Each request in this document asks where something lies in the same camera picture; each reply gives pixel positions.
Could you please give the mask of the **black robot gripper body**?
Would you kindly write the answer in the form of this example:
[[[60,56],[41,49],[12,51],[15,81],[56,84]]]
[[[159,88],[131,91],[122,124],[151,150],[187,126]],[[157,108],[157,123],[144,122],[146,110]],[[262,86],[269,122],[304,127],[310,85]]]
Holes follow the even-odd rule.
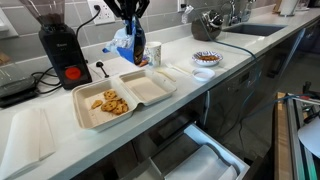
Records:
[[[122,20],[131,20],[133,16],[141,18],[150,0],[103,0],[113,14]]]

